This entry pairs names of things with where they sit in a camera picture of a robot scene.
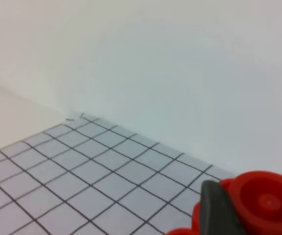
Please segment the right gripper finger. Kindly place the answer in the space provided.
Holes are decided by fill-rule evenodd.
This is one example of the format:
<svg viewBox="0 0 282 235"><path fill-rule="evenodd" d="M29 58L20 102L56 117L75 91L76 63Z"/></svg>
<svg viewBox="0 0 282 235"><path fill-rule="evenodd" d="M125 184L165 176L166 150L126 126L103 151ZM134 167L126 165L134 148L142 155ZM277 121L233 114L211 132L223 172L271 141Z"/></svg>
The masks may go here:
<svg viewBox="0 0 282 235"><path fill-rule="evenodd" d="M232 180L201 184L198 227L201 235L247 234L228 193Z"/></svg>

